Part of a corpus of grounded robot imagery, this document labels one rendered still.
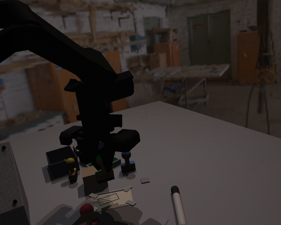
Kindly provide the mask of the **green-handled pass stamp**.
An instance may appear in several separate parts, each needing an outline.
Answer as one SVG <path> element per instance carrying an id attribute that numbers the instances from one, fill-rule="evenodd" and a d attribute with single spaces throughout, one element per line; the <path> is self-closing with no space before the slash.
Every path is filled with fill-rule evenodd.
<path id="1" fill-rule="evenodd" d="M 96 157 L 96 163 L 101 166 L 101 171 L 95 172 L 98 184 L 115 179 L 113 169 L 108 173 L 104 167 L 100 154 Z"/>

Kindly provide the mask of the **red rubber stamp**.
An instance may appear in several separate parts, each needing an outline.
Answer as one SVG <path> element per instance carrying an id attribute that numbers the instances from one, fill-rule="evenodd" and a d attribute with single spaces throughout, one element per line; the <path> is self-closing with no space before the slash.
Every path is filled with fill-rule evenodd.
<path id="1" fill-rule="evenodd" d="M 100 220 L 98 217 L 92 219 L 92 215 L 94 213 L 94 208 L 91 204 L 84 204 L 80 208 L 80 215 L 84 219 L 86 219 L 86 222 L 80 224 L 80 225 L 101 225 Z"/>

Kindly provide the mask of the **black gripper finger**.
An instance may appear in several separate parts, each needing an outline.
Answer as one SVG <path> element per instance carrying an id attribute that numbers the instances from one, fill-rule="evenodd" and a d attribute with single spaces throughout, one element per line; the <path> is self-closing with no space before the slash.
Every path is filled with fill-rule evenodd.
<path id="1" fill-rule="evenodd" d="M 98 170 L 101 170 L 101 166 L 96 163 L 96 157 L 99 155 L 99 142 L 94 141 L 86 147 L 76 146 L 76 149 L 79 150 Z"/>
<path id="2" fill-rule="evenodd" d="M 99 154 L 106 171 L 109 173 L 112 168 L 115 151 L 113 149 L 103 147 L 99 150 Z"/>

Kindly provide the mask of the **tan box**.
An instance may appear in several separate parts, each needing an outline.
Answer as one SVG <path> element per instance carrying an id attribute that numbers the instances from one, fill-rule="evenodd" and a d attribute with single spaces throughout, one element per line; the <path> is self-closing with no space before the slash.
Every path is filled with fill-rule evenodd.
<path id="1" fill-rule="evenodd" d="M 86 193 L 104 187 L 108 187 L 108 182 L 98 184 L 95 175 L 95 172 L 98 172 L 98 170 L 94 166 L 82 168 L 81 172 Z"/>

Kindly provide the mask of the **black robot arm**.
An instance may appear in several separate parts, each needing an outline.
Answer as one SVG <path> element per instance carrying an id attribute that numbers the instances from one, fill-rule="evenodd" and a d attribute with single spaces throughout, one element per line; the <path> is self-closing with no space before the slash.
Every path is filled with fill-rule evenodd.
<path id="1" fill-rule="evenodd" d="M 19 0 L 0 0 L 0 63 L 29 50 L 72 72 L 65 91 L 75 92 L 80 111 L 93 111 L 134 93 L 130 71 L 116 74 L 103 54 L 83 48 Z"/>

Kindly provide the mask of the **rubber stamp with blue ball handle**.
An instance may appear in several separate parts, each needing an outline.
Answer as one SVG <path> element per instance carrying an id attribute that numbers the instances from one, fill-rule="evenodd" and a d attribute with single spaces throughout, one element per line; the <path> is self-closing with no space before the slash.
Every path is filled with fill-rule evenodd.
<path id="1" fill-rule="evenodd" d="M 125 159 L 125 163 L 121 163 L 121 171 L 122 173 L 130 172 L 136 170 L 135 168 L 135 162 L 129 161 L 129 158 L 131 157 L 131 152 L 122 152 L 121 156 L 123 159 Z"/>

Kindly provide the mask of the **beige paper card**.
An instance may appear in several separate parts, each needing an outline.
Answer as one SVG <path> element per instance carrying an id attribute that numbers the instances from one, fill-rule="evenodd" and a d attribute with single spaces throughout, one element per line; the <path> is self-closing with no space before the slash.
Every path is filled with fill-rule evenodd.
<path id="1" fill-rule="evenodd" d="M 105 211 L 109 209 L 119 208 L 128 205 L 135 205 L 131 194 L 132 186 L 123 189 L 113 190 L 94 194 L 91 193 L 91 205 L 95 212 Z"/>

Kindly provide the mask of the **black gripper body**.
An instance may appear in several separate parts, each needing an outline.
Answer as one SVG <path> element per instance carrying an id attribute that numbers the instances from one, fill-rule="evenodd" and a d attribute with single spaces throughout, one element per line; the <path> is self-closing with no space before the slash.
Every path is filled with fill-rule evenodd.
<path id="1" fill-rule="evenodd" d="M 76 116 L 81 120 L 82 126 L 72 126 L 61 132 L 59 139 L 61 145 L 71 145 L 72 139 L 77 145 L 86 147 L 94 141 L 103 142 L 104 148 L 113 149 L 116 152 L 129 152 L 140 142 L 140 135 L 136 130 L 122 129 L 118 133 L 110 133 L 107 114 L 110 109 L 103 108 L 93 111 L 80 111 Z"/>

